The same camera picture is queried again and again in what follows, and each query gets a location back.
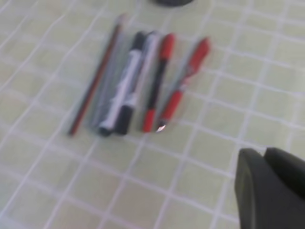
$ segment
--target black round object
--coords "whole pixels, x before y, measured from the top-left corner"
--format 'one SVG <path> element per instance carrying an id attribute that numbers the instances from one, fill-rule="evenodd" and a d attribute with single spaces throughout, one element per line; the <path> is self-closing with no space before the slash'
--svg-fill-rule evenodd
<path id="1" fill-rule="evenodd" d="M 165 6 L 184 6 L 193 0 L 156 0 L 157 3 Z"/>

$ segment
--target marker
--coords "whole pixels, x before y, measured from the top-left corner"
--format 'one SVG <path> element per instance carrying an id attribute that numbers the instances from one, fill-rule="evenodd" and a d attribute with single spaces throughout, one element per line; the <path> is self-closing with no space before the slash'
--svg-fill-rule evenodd
<path id="1" fill-rule="evenodd" d="M 132 47 L 128 54 L 126 66 L 122 72 L 121 81 L 117 87 L 116 95 L 113 98 L 113 102 L 106 119 L 101 122 L 99 126 L 99 132 L 103 136 L 109 136 L 113 132 L 119 116 L 120 108 L 122 107 L 132 78 L 140 67 L 144 41 L 145 35 L 142 32 L 139 32 L 135 35 Z"/>

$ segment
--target pen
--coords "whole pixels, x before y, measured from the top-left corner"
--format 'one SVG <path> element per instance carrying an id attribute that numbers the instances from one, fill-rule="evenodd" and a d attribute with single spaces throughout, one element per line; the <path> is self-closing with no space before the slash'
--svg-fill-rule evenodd
<path id="1" fill-rule="evenodd" d="M 156 31 L 153 31 L 147 35 L 141 56 L 140 69 L 132 80 L 129 92 L 127 93 L 123 106 L 121 107 L 119 118 L 115 126 L 115 132 L 117 134 L 126 135 L 128 133 L 129 125 L 132 120 L 132 114 L 138 102 L 141 82 L 147 75 L 151 66 L 158 41 L 159 34 Z"/>
<path id="2" fill-rule="evenodd" d="M 206 58 L 209 51 L 210 51 L 210 42 L 208 38 L 204 38 L 199 42 L 193 55 L 190 57 L 189 62 L 186 66 L 184 77 L 179 82 L 177 88 L 174 90 L 170 100 L 165 106 L 165 109 L 159 121 L 157 132 L 162 131 L 166 127 L 170 119 L 172 118 L 176 108 L 179 105 L 179 102 L 182 99 L 183 93 L 187 85 L 189 84 L 190 78 L 199 71 L 202 62 Z"/>
<path id="3" fill-rule="evenodd" d="M 133 76 L 136 74 L 138 68 L 140 67 L 144 41 L 145 35 L 142 32 L 139 32 L 135 35 L 132 47 L 128 54 L 126 66 L 122 72 L 121 81 L 117 87 L 116 95 L 113 98 L 113 102 L 106 119 L 102 121 L 99 126 L 100 134 L 103 136 L 109 136 L 113 132 L 128 87 L 132 81 Z"/>
<path id="4" fill-rule="evenodd" d="M 160 58 L 159 66 L 152 84 L 152 90 L 148 100 L 147 110 L 142 127 L 142 130 L 144 132 L 150 132 L 152 128 L 155 112 L 156 112 L 159 90 L 163 81 L 164 73 L 166 71 L 166 66 L 172 56 L 174 44 L 175 44 L 175 35 L 172 33 L 166 35 L 162 41 L 160 48 L 160 56 L 159 56 Z"/>
<path id="5" fill-rule="evenodd" d="M 89 103 L 91 102 L 93 96 L 94 96 L 94 93 L 102 79 L 102 76 L 104 74 L 104 71 L 106 69 L 106 66 L 108 64 L 108 61 L 109 61 L 109 58 L 110 58 L 110 55 L 113 51 L 113 48 L 118 40 L 118 37 L 119 37 L 119 34 L 122 32 L 122 29 L 123 29 L 123 23 L 125 21 L 125 14 L 121 15 L 120 17 L 118 17 L 118 20 L 116 22 L 116 25 L 113 29 L 113 32 L 112 32 L 112 35 L 111 35 L 111 38 L 109 40 L 109 43 L 108 43 L 108 46 L 107 46 L 107 49 L 106 49 L 106 52 L 105 52 L 105 55 L 101 61 L 101 64 L 98 68 L 98 71 L 92 81 L 92 83 L 90 84 L 90 87 L 85 95 L 85 98 L 79 108 L 79 111 L 72 123 L 72 126 L 68 132 L 69 135 L 71 136 L 74 136 L 85 116 L 85 113 L 88 109 L 88 106 L 89 106 Z"/>
<path id="6" fill-rule="evenodd" d="M 105 75 L 103 77 L 104 79 L 102 82 L 102 88 L 98 95 L 99 98 L 92 120 L 92 126 L 94 128 L 97 128 L 100 122 L 103 120 L 104 116 L 107 115 L 107 111 L 111 103 L 111 98 L 110 98 L 112 93 L 111 84 L 113 82 L 113 77 L 115 75 L 115 71 L 116 71 L 115 65 L 117 64 L 117 59 L 119 57 L 119 52 L 122 47 L 123 39 L 124 39 L 124 35 L 120 34 L 118 41 L 111 54 L 111 57 L 109 59 L 109 64 L 107 66 Z"/>

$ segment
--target black plastic object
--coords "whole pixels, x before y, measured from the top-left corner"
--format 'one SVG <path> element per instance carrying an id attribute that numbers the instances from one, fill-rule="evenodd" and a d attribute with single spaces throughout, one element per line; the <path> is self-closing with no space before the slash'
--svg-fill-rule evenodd
<path id="1" fill-rule="evenodd" d="M 114 130 L 119 135 L 126 135 L 128 133 L 129 126 L 131 124 L 133 114 L 133 107 L 123 105 L 118 116 L 117 123 Z"/>
<path id="2" fill-rule="evenodd" d="M 235 193 L 241 229 L 305 228 L 305 162 L 276 148 L 242 149 Z"/>
<path id="3" fill-rule="evenodd" d="M 184 6 L 193 0 L 155 0 L 157 3 L 165 6 Z"/>

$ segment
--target red pen cap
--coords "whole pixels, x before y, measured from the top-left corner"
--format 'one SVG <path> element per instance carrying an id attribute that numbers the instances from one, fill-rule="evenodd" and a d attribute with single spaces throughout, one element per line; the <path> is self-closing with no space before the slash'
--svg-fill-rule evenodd
<path id="1" fill-rule="evenodd" d="M 160 58 L 163 60 L 169 60 L 172 57 L 173 53 L 173 48 L 175 45 L 176 37 L 175 34 L 170 33 L 167 34 L 161 45 L 161 50 L 160 50 Z"/>
<path id="2" fill-rule="evenodd" d="M 201 40 L 193 54 L 192 58 L 189 61 L 189 66 L 192 66 L 194 74 L 198 72 L 203 60 L 210 52 L 210 41 L 208 38 Z"/>

